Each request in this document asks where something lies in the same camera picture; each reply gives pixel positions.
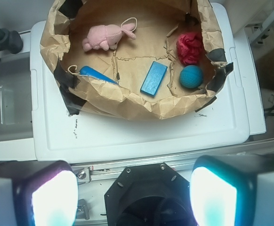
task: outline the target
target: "blue wooden block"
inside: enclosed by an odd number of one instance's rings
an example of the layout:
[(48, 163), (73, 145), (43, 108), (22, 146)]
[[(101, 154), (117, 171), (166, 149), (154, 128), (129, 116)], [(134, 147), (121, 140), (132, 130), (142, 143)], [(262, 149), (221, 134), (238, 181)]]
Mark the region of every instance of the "blue wooden block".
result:
[(154, 97), (157, 93), (157, 90), (161, 84), (166, 70), (167, 66), (153, 61), (152, 66), (146, 75), (140, 91)]

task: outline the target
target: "bright light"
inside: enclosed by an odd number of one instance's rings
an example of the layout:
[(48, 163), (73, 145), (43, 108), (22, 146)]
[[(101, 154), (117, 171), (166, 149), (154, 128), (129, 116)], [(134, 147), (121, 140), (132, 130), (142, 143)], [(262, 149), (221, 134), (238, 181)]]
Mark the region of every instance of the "bright light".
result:
[(32, 194), (36, 226), (71, 226), (78, 203), (76, 176), (61, 171)]
[(205, 167), (190, 179), (190, 200), (199, 226), (234, 226), (237, 191)]

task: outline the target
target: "bin lid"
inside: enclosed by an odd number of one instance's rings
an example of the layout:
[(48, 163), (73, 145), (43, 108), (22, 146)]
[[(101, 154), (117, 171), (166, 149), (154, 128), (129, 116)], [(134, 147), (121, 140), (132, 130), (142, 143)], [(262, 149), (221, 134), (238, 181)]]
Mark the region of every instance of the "bin lid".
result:
[(86, 112), (70, 116), (40, 55), (45, 21), (31, 31), (32, 125), (38, 160), (113, 161), (239, 144), (250, 135), (245, 94), (225, 8), (214, 10), (234, 71), (217, 99), (198, 112), (167, 120), (126, 121)]

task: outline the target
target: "red crumpled fabric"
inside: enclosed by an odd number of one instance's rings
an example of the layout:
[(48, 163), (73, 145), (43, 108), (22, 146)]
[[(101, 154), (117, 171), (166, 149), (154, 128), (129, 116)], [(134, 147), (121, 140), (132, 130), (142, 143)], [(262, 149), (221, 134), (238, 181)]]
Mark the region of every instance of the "red crumpled fabric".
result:
[(177, 52), (184, 66), (197, 64), (203, 49), (202, 35), (199, 32), (189, 32), (178, 37)]

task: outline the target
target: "blue ball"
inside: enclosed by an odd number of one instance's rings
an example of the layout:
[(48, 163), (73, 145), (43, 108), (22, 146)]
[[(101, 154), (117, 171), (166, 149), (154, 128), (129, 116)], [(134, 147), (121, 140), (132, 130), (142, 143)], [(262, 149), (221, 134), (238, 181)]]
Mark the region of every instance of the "blue ball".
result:
[(194, 89), (203, 82), (203, 72), (200, 67), (189, 65), (180, 73), (180, 83), (182, 86)]

